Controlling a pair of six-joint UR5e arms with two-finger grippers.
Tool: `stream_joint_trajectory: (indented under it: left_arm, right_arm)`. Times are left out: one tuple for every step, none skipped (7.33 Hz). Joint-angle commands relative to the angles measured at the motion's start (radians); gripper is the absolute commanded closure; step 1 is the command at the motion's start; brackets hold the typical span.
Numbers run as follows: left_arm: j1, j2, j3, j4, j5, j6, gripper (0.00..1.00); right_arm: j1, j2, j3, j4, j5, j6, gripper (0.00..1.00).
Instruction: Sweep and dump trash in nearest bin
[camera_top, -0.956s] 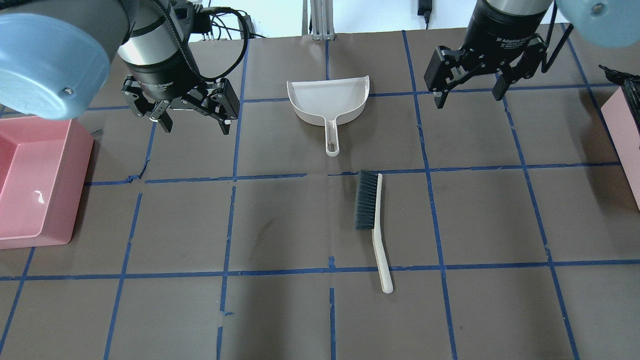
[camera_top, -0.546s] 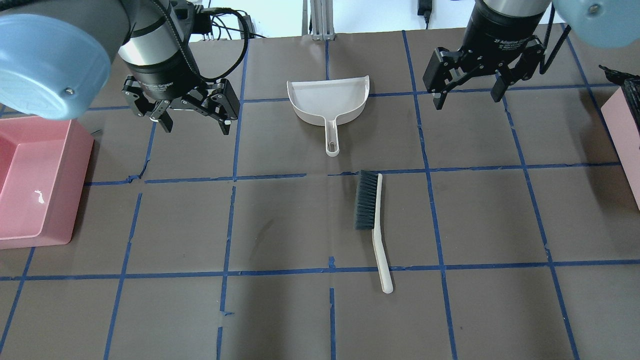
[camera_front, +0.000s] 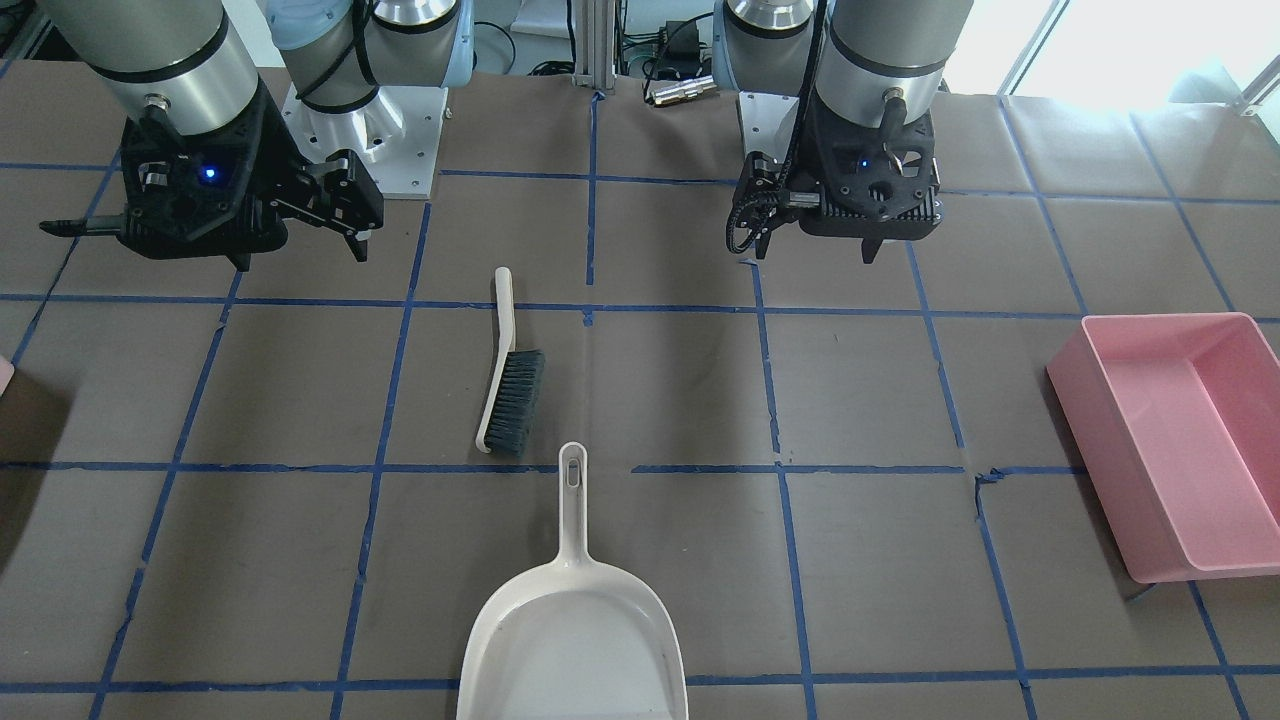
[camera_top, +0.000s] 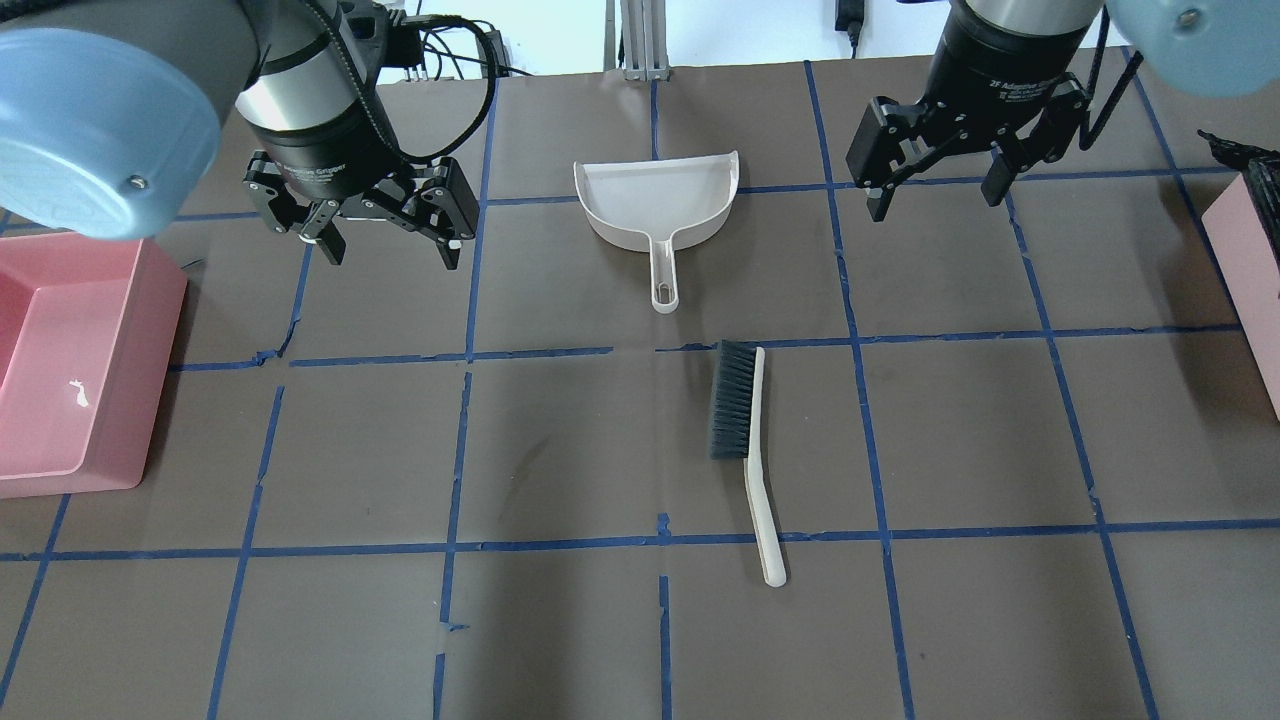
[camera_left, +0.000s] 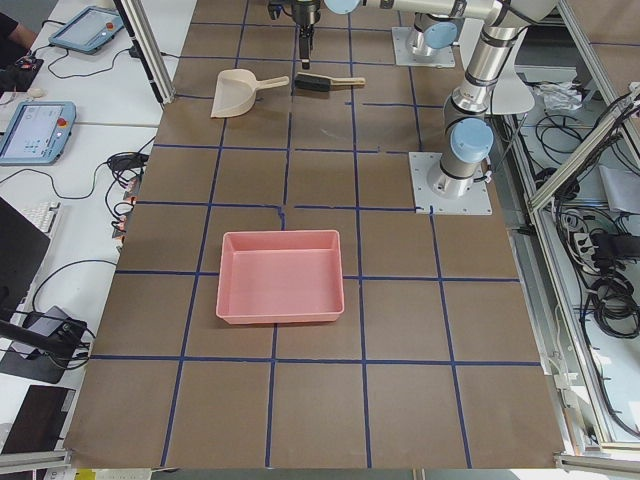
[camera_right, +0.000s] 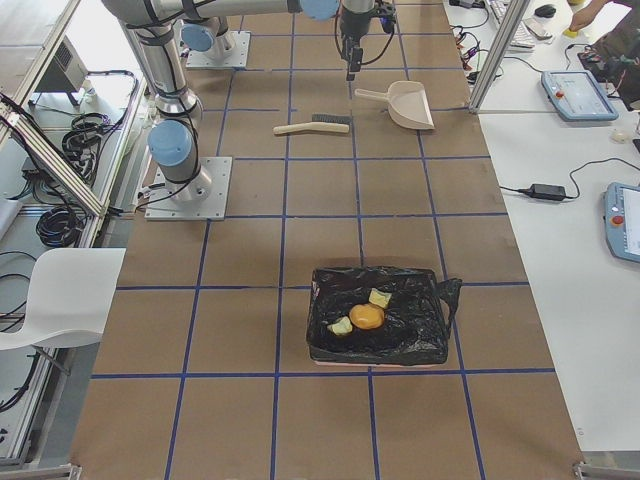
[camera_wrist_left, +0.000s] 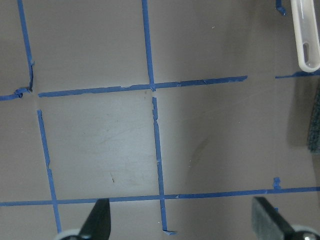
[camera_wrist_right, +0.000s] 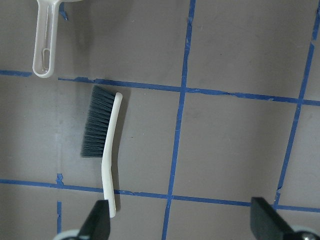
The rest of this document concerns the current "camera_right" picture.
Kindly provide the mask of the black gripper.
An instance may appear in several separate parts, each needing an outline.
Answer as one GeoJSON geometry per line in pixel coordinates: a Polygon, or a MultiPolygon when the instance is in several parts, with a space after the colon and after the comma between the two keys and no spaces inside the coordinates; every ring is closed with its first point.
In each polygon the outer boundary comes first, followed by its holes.
{"type": "Polygon", "coordinates": [[[341,1],[335,17],[335,45],[346,63],[346,80],[354,81],[363,66],[379,61],[386,53],[396,33],[396,8],[390,1],[341,1]],[[371,21],[378,19],[388,39],[381,52],[364,61],[361,40],[369,33],[371,21]]]}

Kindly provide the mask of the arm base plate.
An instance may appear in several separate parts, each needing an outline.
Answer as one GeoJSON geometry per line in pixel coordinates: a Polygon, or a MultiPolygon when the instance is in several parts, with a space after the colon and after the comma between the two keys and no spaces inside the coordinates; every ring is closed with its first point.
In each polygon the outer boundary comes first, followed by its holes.
{"type": "Polygon", "coordinates": [[[200,172],[187,186],[168,182],[160,167],[150,192],[144,217],[149,221],[199,221],[225,219],[233,165],[232,157],[200,157],[200,172]]]}
{"type": "Polygon", "coordinates": [[[186,68],[191,70],[244,70],[247,67],[251,33],[227,31],[221,36],[207,29],[182,31],[189,49],[186,68]]]}

